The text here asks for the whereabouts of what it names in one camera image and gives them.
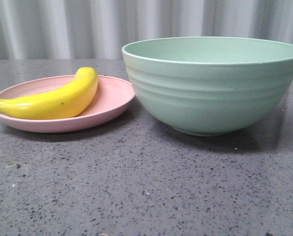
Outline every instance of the stone countertop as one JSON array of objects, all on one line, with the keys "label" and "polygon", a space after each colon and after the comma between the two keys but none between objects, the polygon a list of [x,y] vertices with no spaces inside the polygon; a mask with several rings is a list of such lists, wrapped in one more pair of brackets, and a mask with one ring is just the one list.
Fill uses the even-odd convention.
[{"label": "stone countertop", "polygon": [[[122,60],[0,60],[0,91]],[[61,134],[0,122],[0,236],[293,236],[293,83],[266,118],[224,136],[173,130],[134,98]]]}]

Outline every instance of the bowl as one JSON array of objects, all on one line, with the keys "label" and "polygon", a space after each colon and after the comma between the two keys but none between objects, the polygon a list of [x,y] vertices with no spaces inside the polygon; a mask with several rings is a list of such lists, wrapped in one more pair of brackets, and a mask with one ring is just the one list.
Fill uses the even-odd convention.
[{"label": "bowl", "polygon": [[186,134],[245,128],[276,107],[293,80],[293,45],[233,37],[174,37],[122,48],[138,100]]}]

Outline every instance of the yellow banana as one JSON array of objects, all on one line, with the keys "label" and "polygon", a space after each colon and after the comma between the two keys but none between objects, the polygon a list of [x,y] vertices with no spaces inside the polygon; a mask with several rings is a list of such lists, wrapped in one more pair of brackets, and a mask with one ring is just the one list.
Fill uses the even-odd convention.
[{"label": "yellow banana", "polygon": [[71,118],[90,104],[97,84],[96,71],[82,67],[69,83],[58,89],[18,98],[0,98],[0,113],[21,119]]}]

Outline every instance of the curtain fold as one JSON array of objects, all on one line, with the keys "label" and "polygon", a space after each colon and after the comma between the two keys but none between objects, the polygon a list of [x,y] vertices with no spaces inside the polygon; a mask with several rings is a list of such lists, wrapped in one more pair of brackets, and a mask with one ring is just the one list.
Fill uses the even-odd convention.
[{"label": "curtain fold", "polygon": [[293,44],[293,0],[0,0],[0,59],[121,59],[175,36]]}]

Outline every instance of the pink plate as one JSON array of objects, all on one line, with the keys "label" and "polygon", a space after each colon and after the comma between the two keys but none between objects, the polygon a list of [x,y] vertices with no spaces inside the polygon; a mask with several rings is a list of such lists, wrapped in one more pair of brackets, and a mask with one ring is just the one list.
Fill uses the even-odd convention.
[{"label": "pink plate", "polygon": [[[9,87],[0,98],[15,98],[57,89],[74,75],[54,76]],[[36,133],[61,133],[94,127],[122,114],[134,98],[131,83],[115,77],[98,76],[97,92],[90,105],[78,116],[64,119],[18,119],[0,114],[0,121],[13,128]]]}]

